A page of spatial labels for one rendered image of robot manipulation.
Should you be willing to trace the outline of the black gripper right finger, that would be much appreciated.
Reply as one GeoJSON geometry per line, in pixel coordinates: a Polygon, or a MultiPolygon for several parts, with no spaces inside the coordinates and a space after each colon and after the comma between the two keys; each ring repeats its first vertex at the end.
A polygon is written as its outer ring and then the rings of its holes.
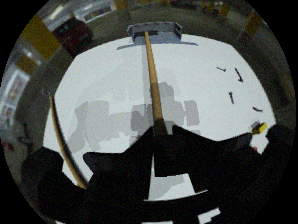
{"type": "MultiPolygon", "coordinates": [[[[190,131],[173,124],[173,135],[180,135],[182,132],[190,131]]],[[[205,185],[212,179],[227,153],[235,152],[237,149],[246,147],[247,144],[251,143],[253,132],[246,132],[242,136],[239,135],[222,141],[206,139],[206,137],[197,135],[197,133],[192,133],[192,136],[196,172],[189,173],[189,177],[192,181],[194,193],[198,193],[206,190],[205,185]]]]}

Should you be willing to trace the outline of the yellow spirit level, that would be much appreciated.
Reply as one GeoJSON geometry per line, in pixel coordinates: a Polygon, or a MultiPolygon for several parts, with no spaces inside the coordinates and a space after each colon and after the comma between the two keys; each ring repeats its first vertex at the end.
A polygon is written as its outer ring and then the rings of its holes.
{"type": "Polygon", "coordinates": [[[261,123],[258,124],[258,127],[255,129],[251,129],[251,131],[253,131],[253,135],[261,135],[261,132],[265,131],[265,129],[267,129],[267,123],[261,123]]]}

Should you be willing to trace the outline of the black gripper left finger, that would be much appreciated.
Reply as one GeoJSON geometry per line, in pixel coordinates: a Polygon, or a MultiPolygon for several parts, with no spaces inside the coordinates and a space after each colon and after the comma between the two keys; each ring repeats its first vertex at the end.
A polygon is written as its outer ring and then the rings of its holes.
{"type": "Polygon", "coordinates": [[[90,172],[133,177],[134,183],[140,189],[142,200],[149,200],[153,135],[153,127],[149,127],[132,147],[125,149],[124,153],[85,152],[82,159],[90,172]]]}

